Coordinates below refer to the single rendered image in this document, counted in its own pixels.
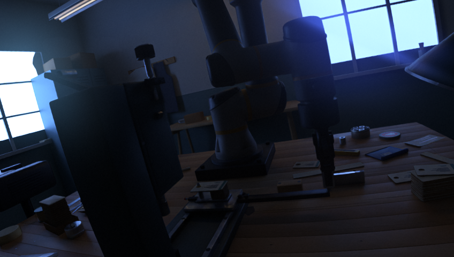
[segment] window sill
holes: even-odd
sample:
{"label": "window sill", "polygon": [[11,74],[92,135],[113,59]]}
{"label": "window sill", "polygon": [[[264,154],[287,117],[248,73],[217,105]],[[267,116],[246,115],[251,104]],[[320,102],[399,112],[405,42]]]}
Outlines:
{"label": "window sill", "polygon": [[23,153],[23,152],[26,152],[26,151],[33,150],[33,149],[38,148],[38,147],[42,147],[42,146],[48,145],[50,143],[52,143],[52,139],[51,138],[43,140],[43,142],[39,142],[39,143],[36,143],[34,145],[31,145],[31,146],[20,148],[20,149],[17,149],[15,151],[12,151],[12,152],[9,152],[9,153],[6,153],[6,154],[1,154],[0,155],[0,160],[8,158],[8,157],[11,157],[11,156],[16,155],[16,154],[20,154],[20,153]]}
{"label": "window sill", "polygon": [[410,64],[411,63],[406,63],[406,64],[400,64],[400,65],[396,65],[396,66],[368,70],[368,71],[360,71],[360,72],[355,72],[355,73],[338,75],[338,76],[334,76],[334,80],[349,79],[349,78],[355,78],[355,77],[360,77],[360,76],[370,75],[370,74],[375,74],[375,73],[400,70],[400,69],[404,69],[405,67],[409,66]]}

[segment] robotic arm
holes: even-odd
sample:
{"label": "robotic arm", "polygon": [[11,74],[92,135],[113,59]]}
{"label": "robotic arm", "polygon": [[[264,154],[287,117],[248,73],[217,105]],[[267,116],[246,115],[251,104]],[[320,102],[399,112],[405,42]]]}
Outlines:
{"label": "robotic arm", "polygon": [[277,75],[292,74],[301,124],[315,129],[313,141],[321,163],[324,187],[333,187],[334,139],[329,126],[339,122],[326,34],[318,17],[287,22],[284,40],[267,43],[261,0],[234,0],[240,40],[222,0],[192,0],[198,8],[212,54],[207,68],[214,87],[246,82],[210,98],[216,131],[216,157],[244,160],[257,146],[247,121],[285,108],[285,88]]}

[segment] blue notebook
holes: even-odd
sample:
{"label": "blue notebook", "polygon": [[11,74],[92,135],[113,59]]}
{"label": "blue notebook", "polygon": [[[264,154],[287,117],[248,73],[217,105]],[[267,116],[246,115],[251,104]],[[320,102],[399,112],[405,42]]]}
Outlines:
{"label": "blue notebook", "polygon": [[374,152],[367,153],[367,156],[373,157],[375,159],[379,159],[381,161],[385,161],[387,159],[391,159],[393,157],[408,153],[408,148],[399,149],[396,147],[388,146],[382,149],[379,149]]}

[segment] stack of papers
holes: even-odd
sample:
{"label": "stack of papers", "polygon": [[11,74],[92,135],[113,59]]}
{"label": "stack of papers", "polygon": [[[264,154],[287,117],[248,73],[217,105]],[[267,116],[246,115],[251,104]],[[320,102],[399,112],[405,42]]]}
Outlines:
{"label": "stack of papers", "polygon": [[416,165],[411,190],[421,201],[454,196],[454,164]]}

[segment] table leg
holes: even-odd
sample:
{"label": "table leg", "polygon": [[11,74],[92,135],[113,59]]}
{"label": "table leg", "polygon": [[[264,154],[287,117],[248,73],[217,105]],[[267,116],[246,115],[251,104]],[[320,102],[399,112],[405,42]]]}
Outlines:
{"label": "table leg", "polygon": [[177,131],[177,140],[178,140],[178,152],[179,152],[179,154],[183,154],[183,150],[181,149],[181,137],[180,137],[179,131]]}
{"label": "table leg", "polygon": [[191,147],[191,152],[194,153],[194,147],[192,146],[192,141],[191,141],[191,137],[189,136],[189,131],[188,130],[185,130],[185,131],[186,131],[187,141],[189,141],[189,146]]}
{"label": "table leg", "polygon": [[295,121],[293,120],[291,111],[287,112],[287,121],[289,122],[290,135],[292,136],[292,140],[298,139],[297,129],[295,127]]}

